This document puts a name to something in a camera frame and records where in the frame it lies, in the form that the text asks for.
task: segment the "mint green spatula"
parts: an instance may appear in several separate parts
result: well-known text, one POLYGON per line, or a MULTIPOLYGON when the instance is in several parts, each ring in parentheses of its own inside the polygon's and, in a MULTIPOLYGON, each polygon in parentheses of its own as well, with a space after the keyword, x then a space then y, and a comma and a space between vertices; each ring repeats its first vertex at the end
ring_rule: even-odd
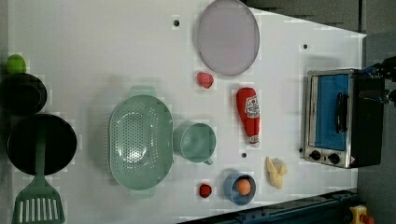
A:
POLYGON ((44 176, 46 126, 37 122, 35 178, 15 200, 12 223, 64 223, 64 210, 58 191, 44 176))

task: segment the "egg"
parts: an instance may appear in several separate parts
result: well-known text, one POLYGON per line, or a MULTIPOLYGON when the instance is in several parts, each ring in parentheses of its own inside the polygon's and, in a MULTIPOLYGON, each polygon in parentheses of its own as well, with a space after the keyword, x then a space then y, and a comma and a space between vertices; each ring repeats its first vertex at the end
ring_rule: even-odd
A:
POLYGON ((250 193, 250 182, 246 179, 240 179, 236 183, 236 189, 242 195, 247 195, 250 193))

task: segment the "toaster oven handle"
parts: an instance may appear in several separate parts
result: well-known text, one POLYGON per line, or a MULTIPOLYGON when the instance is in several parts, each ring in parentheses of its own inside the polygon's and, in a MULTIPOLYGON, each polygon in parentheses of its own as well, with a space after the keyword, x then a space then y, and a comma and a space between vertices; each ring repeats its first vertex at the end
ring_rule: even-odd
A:
POLYGON ((337 133, 347 130, 347 94, 338 92, 335 107, 335 131, 337 133))

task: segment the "ketchup bottle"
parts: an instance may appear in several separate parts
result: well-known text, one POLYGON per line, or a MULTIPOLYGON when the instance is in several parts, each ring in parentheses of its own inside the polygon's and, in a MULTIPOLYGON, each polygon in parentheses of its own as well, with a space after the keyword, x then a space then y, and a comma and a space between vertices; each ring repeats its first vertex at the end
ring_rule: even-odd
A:
POLYGON ((242 88, 236 93, 239 117, 245 126, 247 140, 253 147, 259 145, 260 109, 257 94, 252 88, 242 88))

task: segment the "spatula handle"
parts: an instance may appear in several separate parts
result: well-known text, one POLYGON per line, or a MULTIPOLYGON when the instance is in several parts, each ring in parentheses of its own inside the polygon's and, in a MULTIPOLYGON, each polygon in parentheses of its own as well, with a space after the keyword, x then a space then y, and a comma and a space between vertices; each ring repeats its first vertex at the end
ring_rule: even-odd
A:
POLYGON ((35 175, 44 176, 44 168, 46 163, 46 125, 42 121, 38 120, 36 129, 35 175))

